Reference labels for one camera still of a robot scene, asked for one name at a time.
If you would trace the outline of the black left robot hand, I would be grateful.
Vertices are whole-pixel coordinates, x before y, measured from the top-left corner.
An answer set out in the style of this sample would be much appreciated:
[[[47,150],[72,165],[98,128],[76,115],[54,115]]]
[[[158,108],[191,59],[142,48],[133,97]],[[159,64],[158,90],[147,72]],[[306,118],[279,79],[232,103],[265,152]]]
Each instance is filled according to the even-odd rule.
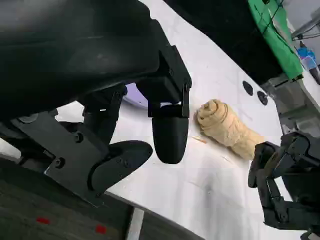
[[[153,145],[111,143],[127,85],[147,99]],[[3,0],[0,137],[19,164],[100,207],[105,191],[156,153],[178,164],[192,80],[138,0]]]

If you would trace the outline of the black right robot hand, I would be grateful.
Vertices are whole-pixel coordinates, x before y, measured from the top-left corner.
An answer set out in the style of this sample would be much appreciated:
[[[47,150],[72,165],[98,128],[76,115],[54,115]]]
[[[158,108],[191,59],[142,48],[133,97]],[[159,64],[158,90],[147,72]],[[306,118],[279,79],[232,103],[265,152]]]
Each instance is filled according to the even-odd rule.
[[[295,131],[280,145],[255,146],[248,186],[258,190],[264,224],[303,231],[302,240],[320,238],[320,140]]]

